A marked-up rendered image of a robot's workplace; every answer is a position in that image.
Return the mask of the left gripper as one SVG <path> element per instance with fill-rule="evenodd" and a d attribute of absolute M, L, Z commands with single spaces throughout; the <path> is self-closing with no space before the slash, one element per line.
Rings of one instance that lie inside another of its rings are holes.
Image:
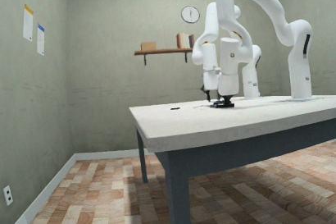
<path fill-rule="evenodd" d="M 217 92 L 217 96 L 224 99 L 225 107 L 229 107 L 230 99 L 234 95 L 238 94 L 238 88 L 238 73 L 233 75 L 226 75 L 220 72 L 217 83 L 217 90 L 219 90 L 219 92 Z"/>

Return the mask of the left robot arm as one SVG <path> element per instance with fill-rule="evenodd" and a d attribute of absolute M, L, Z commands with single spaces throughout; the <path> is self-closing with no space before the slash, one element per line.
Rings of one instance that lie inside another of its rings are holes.
<path fill-rule="evenodd" d="M 273 22 L 279 41 L 285 46 L 293 46 L 288 56 L 292 98 L 286 101 L 307 101 L 318 99 L 311 96 L 311 77 L 308 52 L 313 39 L 311 25 L 305 20 L 288 24 L 284 18 L 284 9 L 278 0 L 253 0 L 268 14 Z M 243 43 L 239 46 L 238 39 L 222 38 L 220 40 L 220 67 L 214 73 L 226 75 L 238 73 L 240 62 L 251 62 L 253 47 L 250 34 L 236 21 L 234 0 L 216 0 L 218 25 L 221 29 L 235 33 Z"/>

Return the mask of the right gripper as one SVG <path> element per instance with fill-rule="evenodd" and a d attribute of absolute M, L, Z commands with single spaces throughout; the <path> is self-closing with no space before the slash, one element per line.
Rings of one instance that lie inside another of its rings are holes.
<path fill-rule="evenodd" d="M 219 76 L 215 75 L 214 71 L 206 71 L 203 74 L 203 86 L 201 87 L 201 91 L 207 96 L 207 101 L 210 102 L 211 98 L 209 95 L 210 89 L 216 89 L 217 81 Z M 204 90 L 206 89 L 206 91 Z"/>

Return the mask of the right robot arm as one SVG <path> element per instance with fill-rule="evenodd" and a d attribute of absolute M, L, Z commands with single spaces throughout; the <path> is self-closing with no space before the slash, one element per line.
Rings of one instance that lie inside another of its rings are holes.
<path fill-rule="evenodd" d="M 241 11 L 235 5 L 234 10 L 235 18 L 237 19 L 240 16 Z M 242 40 L 235 33 L 231 31 L 228 32 L 231 38 L 238 39 L 239 46 L 243 44 Z M 203 70 L 205 71 L 214 71 L 214 68 L 218 67 L 216 60 L 216 47 L 213 43 L 211 43 L 218 38 L 218 35 L 219 25 L 217 20 L 216 3 L 212 2 L 207 7 L 205 32 L 194 44 L 192 55 L 193 63 L 196 65 L 203 64 Z M 242 69 L 244 98 L 241 98 L 240 100 L 263 98 L 259 97 L 260 93 L 258 93 L 257 85 L 257 63 L 261 58 L 261 49 L 256 45 L 252 45 L 252 47 L 253 59 Z"/>

